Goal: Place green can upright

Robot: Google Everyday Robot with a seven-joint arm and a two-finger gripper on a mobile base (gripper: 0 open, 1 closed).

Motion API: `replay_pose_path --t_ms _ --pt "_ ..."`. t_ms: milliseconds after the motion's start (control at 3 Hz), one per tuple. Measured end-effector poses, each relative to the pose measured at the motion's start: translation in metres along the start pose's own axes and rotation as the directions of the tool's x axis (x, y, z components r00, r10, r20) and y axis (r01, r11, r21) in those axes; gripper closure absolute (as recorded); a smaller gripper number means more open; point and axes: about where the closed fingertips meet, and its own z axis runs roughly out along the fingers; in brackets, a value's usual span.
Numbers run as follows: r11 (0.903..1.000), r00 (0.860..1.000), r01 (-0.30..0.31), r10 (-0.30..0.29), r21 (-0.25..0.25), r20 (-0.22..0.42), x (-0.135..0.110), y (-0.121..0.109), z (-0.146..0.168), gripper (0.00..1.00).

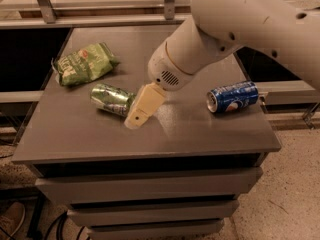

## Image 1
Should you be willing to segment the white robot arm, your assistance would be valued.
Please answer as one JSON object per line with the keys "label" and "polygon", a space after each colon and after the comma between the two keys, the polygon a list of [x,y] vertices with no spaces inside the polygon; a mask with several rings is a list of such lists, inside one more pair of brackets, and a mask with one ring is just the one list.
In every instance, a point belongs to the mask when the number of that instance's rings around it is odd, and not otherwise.
{"label": "white robot arm", "polygon": [[320,18],[283,0],[191,0],[191,15],[154,51],[125,126],[143,125],[209,64],[249,47],[320,89]]}

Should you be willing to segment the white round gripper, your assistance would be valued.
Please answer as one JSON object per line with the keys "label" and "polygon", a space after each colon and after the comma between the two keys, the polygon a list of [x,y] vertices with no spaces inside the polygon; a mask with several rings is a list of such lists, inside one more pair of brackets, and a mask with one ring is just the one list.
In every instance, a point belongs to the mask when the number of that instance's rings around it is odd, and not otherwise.
{"label": "white round gripper", "polygon": [[166,41],[151,56],[148,75],[154,83],[144,85],[138,91],[124,122],[129,129],[140,128],[147,122],[166,101],[166,91],[180,90],[193,79],[193,75],[183,72],[172,62]]}

